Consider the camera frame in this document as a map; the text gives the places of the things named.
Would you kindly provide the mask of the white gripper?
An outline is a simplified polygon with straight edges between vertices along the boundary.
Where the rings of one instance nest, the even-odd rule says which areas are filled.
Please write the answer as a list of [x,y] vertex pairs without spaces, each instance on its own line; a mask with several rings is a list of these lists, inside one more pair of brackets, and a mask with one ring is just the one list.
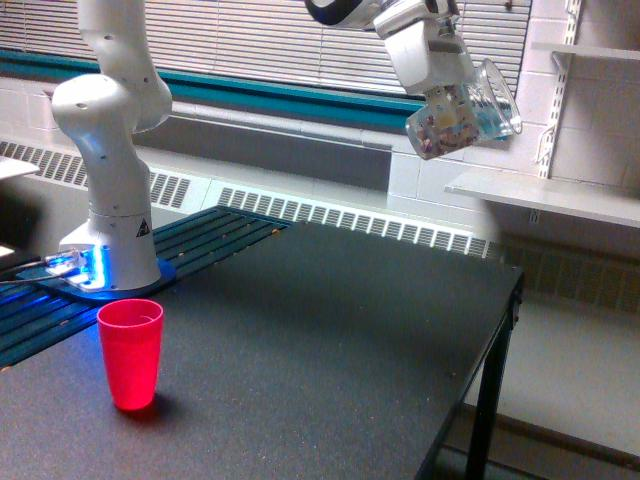
[[389,1],[374,19],[396,76],[419,95],[438,86],[469,83],[474,65],[462,37],[454,1]]

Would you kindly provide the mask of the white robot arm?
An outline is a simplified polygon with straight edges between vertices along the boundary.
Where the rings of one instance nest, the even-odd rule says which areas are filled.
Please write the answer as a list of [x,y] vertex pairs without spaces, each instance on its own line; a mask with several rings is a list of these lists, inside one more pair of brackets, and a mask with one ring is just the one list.
[[[309,1],[306,9],[326,26],[375,31],[408,94],[473,79],[453,1]],[[59,84],[52,112],[81,154],[89,210],[60,246],[82,261],[67,277],[73,288],[129,297],[167,275],[151,233],[149,169],[132,137],[167,119],[172,96],[151,59],[142,2],[82,1],[78,26],[100,70]]]

